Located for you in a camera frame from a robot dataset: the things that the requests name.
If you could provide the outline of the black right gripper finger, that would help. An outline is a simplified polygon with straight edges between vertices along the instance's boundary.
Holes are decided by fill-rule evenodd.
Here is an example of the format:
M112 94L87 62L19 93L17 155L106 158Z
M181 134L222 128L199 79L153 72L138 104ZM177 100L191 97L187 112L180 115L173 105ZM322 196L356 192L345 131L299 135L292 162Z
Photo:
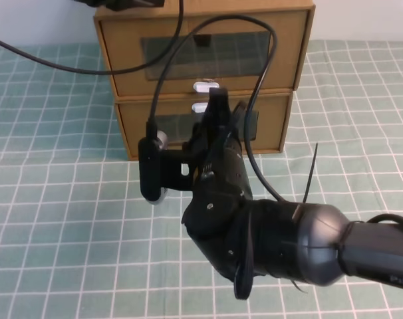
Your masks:
M231 129L236 130L239 127L241 118L244 117L246 111L246 102L239 101L231 115Z

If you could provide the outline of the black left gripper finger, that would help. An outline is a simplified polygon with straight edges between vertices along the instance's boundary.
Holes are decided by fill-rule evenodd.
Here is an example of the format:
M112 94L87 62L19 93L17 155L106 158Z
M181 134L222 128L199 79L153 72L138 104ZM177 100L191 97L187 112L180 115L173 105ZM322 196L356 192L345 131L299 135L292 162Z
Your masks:
M201 119L202 128L218 130L225 127L230 118L228 91L225 88L210 88L207 107Z

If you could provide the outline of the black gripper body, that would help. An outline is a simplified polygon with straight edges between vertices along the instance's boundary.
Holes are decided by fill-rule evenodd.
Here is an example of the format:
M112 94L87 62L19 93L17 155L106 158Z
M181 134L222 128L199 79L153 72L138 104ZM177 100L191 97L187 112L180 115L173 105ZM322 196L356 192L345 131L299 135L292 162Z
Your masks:
M212 239L244 233L249 222L247 204L252 199L249 178L238 135L214 144L221 130L195 125L188 149L201 158L193 173L192 200L182 224L191 239Z

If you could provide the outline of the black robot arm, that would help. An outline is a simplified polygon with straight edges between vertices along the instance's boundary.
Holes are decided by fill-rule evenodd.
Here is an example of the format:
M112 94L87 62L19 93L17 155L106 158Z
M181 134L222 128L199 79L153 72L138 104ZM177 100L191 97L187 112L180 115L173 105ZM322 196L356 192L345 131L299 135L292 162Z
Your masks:
M253 198L237 122L223 88L209 92L193 136L204 148L192 173L192 200L182 223L237 299L256 276L329 286L355 276L403 289L403 217L349 220L332 205Z

